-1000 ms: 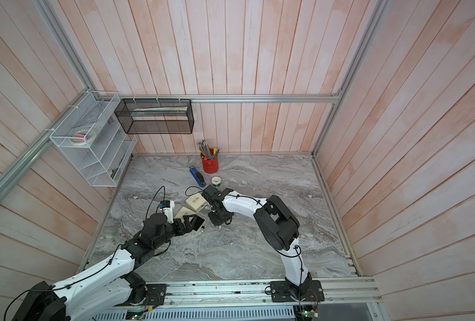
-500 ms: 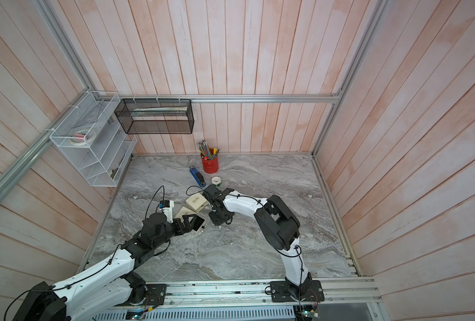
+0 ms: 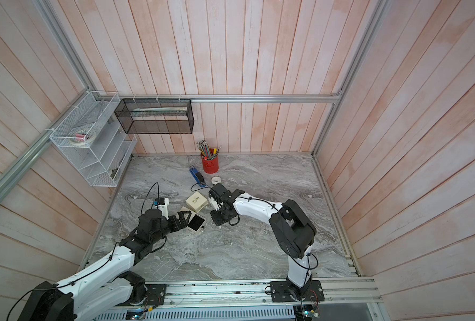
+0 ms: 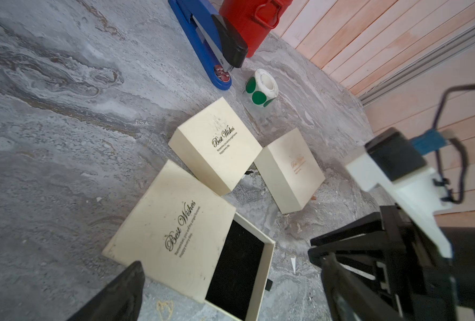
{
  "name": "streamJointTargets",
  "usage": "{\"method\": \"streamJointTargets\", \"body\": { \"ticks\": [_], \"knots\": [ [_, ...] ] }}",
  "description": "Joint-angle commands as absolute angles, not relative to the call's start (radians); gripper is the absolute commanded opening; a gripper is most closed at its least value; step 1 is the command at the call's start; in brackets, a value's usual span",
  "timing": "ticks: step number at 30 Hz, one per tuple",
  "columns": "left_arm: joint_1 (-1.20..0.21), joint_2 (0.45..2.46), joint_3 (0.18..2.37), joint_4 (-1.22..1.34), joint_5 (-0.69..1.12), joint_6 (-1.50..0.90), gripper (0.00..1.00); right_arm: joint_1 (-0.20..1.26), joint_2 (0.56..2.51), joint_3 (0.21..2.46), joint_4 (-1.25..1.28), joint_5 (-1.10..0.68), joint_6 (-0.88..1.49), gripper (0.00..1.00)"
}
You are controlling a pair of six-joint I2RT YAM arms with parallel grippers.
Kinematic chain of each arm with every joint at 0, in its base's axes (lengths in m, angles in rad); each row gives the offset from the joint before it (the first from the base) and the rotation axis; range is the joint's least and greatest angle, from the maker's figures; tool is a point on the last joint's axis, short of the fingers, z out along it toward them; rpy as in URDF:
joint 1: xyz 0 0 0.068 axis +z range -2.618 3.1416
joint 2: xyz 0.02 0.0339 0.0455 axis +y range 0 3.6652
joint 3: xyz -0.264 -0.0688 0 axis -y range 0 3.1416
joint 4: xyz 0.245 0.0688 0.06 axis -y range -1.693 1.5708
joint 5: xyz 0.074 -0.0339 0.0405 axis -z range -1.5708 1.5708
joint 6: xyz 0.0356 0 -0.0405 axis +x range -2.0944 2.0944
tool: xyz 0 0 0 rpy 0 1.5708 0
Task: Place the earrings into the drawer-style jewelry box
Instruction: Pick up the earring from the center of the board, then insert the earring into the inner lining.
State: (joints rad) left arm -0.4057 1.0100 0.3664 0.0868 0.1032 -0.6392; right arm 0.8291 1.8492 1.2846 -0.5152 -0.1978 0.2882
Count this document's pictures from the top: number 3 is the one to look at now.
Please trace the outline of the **small cream jewelry box front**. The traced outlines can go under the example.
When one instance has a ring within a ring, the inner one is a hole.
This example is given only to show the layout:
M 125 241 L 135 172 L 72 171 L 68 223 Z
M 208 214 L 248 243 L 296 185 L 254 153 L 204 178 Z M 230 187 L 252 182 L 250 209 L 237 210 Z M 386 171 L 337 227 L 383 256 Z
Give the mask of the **small cream jewelry box front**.
M 200 233 L 205 229 L 206 219 L 196 212 L 186 207 L 182 207 L 177 214 L 181 222 L 185 222 L 187 228 L 193 233 Z

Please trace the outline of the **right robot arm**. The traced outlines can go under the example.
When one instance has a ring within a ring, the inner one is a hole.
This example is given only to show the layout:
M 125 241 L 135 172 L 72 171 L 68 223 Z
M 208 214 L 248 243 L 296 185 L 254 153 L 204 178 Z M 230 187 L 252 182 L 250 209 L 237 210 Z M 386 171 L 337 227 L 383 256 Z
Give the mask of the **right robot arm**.
M 209 190 L 209 203 L 213 206 L 211 218 L 216 226 L 248 216 L 271 227 L 289 264 L 286 280 L 269 284 L 274 302 L 302 301 L 311 293 L 312 271 L 319 266 L 312 253 L 317 230 L 294 200 L 275 203 L 239 189 L 231 192 L 218 183 Z

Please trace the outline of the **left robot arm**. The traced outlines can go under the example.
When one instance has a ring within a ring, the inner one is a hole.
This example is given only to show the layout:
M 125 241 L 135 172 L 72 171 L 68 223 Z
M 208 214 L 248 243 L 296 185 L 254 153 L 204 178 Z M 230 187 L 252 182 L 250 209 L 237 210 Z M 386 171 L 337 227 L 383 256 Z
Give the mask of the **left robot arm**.
M 19 320 L 91 320 L 127 301 L 142 304 L 145 279 L 130 269 L 157 251 L 155 244 L 165 242 L 168 234 L 188 227 L 191 216 L 190 211 L 170 217 L 156 208 L 145 211 L 138 226 L 105 257 L 69 278 L 42 282 L 25 293 Z

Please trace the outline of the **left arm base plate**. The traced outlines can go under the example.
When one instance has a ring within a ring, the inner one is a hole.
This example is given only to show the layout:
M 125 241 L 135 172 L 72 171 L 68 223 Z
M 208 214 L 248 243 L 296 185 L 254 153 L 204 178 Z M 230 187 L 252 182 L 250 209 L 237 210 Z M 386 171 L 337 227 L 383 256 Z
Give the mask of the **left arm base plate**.
M 134 286 L 127 301 L 133 306 L 157 307 L 164 304 L 166 284 L 139 284 Z

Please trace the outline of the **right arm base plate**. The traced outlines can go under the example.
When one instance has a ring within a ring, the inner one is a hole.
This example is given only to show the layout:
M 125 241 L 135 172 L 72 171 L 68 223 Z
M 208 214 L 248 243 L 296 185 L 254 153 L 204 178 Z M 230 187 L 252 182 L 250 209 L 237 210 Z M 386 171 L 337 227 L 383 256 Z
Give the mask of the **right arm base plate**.
M 302 288 L 292 282 L 272 281 L 269 283 L 269 293 L 273 302 L 324 302 L 325 297 L 320 281 L 310 279 Z

